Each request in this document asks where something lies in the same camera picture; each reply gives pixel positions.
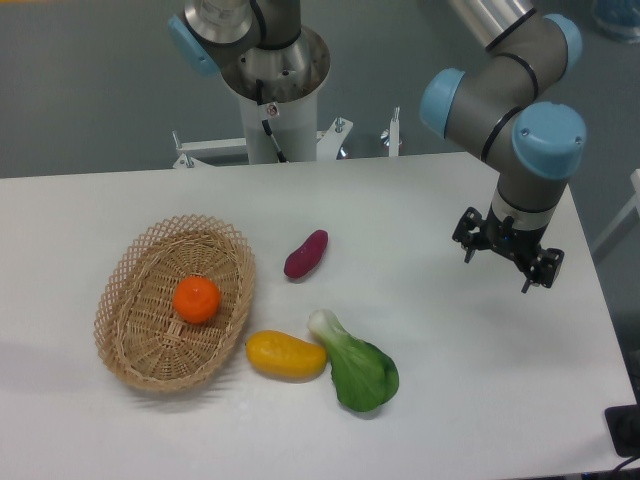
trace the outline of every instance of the orange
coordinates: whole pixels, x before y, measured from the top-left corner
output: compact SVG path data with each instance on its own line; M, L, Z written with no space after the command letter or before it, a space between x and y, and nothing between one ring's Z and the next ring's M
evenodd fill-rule
M173 308L189 323L204 323L216 314L220 296L220 289L208 278L187 277L173 293Z

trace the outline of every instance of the white vegetable stem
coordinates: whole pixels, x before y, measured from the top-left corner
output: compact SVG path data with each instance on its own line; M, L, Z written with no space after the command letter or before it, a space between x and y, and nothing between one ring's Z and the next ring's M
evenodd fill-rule
M350 336L331 310L316 310L313 312L309 315L307 327L311 333L324 342L336 343Z

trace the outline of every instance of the cable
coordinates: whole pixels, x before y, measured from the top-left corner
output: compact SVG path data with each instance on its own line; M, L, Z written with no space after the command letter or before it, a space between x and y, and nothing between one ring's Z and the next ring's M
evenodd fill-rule
M609 476L607 477L607 480L614 480L618 476L618 473L620 473L620 470L622 470L624 467L626 467L630 463L635 462L636 460L640 460L640 455L636 455L635 457L631 457L631 458L626 459L624 462L622 462L616 468L611 470L611 473L609 473Z
M264 105L264 101L262 99L262 87L264 87L264 82L260 79L256 80L256 101L258 106ZM271 130L271 125L269 125L269 120L262 120L262 128L264 129L264 133L271 139L271 143L273 143L273 147L276 150L276 155L278 156L278 162L280 163L289 163L287 158L282 153L282 149L276 140L276 137L273 135L273 130Z

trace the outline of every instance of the metal cylinder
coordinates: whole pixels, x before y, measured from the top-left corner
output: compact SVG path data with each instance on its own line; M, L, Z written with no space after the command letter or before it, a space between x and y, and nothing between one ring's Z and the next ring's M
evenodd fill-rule
M529 0L449 0L449 3L484 47L533 9Z
M184 15L198 35L222 45L244 37L253 18L249 0L188 0Z

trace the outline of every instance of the screw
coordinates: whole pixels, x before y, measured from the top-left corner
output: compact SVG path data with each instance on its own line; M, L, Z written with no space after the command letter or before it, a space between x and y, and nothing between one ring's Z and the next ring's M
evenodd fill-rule
M342 133L342 127L346 125L344 118L338 117L336 119L336 133Z

